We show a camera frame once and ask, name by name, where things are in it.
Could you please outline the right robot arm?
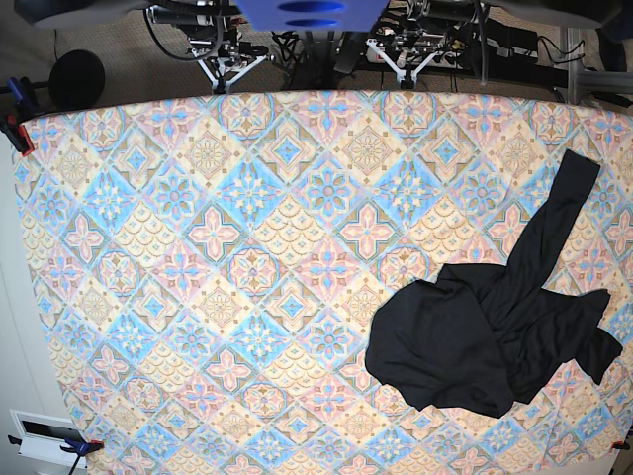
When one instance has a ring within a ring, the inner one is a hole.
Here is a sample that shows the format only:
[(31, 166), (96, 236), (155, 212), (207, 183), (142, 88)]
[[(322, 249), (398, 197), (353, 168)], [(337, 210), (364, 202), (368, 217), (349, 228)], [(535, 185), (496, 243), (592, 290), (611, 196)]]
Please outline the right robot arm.
[[(158, 49), (174, 60), (197, 63), (214, 94), (227, 94), (269, 55), (268, 47), (241, 39), (241, 12), (228, 1), (16, 1), (14, 11), (29, 25), (49, 30), (105, 24), (141, 11)], [(181, 31), (190, 48), (184, 54), (170, 51), (155, 25)]]

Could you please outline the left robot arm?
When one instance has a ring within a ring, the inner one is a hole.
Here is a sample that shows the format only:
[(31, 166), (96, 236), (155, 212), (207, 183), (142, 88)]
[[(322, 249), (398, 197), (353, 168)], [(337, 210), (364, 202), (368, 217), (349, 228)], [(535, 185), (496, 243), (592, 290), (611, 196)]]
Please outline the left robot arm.
[(530, 30), (491, 16), (493, 8), (563, 31), (597, 29), (621, 13), (621, 1), (404, 1), (387, 6), (372, 30), (355, 41), (368, 60), (388, 67), (411, 89), (421, 72), (454, 71), (481, 83), (531, 83), (563, 88), (584, 46), (559, 47)]

